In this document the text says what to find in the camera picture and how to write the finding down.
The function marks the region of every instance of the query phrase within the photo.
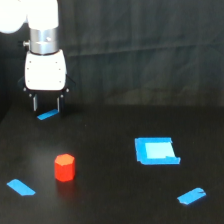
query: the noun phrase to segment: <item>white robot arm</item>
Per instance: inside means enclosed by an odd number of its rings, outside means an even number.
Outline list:
[[[0,32],[15,33],[24,23],[30,28],[30,40],[23,43],[29,49],[25,87],[32,91],[63,90],[67,70],[58,43],[57,0],[0,0]]]

